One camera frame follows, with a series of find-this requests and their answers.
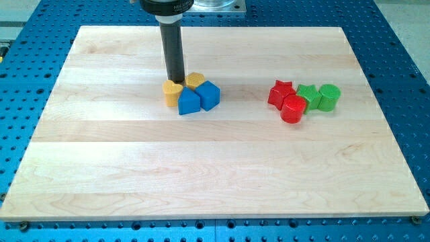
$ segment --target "blue block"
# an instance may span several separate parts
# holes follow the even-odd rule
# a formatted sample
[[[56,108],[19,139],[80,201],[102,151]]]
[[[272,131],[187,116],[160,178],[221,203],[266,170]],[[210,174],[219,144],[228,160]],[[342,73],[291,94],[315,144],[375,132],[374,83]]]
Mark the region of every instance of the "blue block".
[[[196,93],[200,96],[200,106],[209,111],[220,103],[220,89],[210,81],[205,81],[196,88]]]
[[[200,111],[200,97],[190,88],[184,87],[177,100],[179,115],[190,114]]]

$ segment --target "red cylinder block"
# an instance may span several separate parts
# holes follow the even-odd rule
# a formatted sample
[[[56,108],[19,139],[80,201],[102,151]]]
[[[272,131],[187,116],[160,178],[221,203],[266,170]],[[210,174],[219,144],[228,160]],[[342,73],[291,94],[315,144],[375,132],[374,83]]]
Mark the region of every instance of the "red cylinder block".
[[[282,109],[284,98],[296,94],[291,81],[283,82],[276,80],[275,86],[270,89],[268,103],[273,104],[278,110]]]
[[[295,124],[302,119],[305,109],[306,101],[303,97],[289,95],[282,104],[281,118],[289,124]]]

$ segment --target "wooden board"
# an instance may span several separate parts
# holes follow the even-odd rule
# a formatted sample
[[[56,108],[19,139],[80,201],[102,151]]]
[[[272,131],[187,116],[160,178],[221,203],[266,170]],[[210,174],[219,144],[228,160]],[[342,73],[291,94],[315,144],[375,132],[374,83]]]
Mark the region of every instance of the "wooden board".
[[[340,28],[184,28],[186,72],[222,90],[210,112],[163,102],[156,27],[84,26],[3,220],[424,215],[429,209]],[[334,112],[286,124],[275,79],[334,83]]]

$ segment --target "plastic block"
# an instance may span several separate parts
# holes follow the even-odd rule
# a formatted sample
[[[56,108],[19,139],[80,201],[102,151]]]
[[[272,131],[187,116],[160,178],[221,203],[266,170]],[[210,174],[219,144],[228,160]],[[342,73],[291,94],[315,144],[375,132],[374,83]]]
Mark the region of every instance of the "plastic block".
[[[321,101],[318,109],[329,112],[335,109],[337,100],[341,97],[341,90],[332,84],[325,84],[320,87]]]
[[[273,104],[278,110],[282,109],[284,98],[288,95],[296,94],[291,81],[283,82],[276,80],[275,86],[270,89],[268,103]]]
[[[306,100],[306,109],[304,113],[307,114],[310,110],[315,110],[321,100],[321,94],[316,90],[315,85],[299,85],[297,88],[297,95]]]
[[[163,93],[166,101],[166,106],[177,106],[177,100],[181,95],[182,89],[183,86],[181,84],[176,84],[171,80],[167,80],[163,83]]]
[[[190,73],[185,77],[185,85],[191,90],[196,90],[204,82],[204,76],[201,73]]]
[[[302,119],[305,108],[306,100],[303,97],[289,95],[282,104],[281,118],[287,123],[295,124]]]
[[[210,81],[205,81],[196,88],[196,93],[200,96],[200,106],[209,111],[220,103],[220,89]]]
[[[179,115],[190,114],[200,111],[200,96],[190,88],[184,87],[178,101]]]

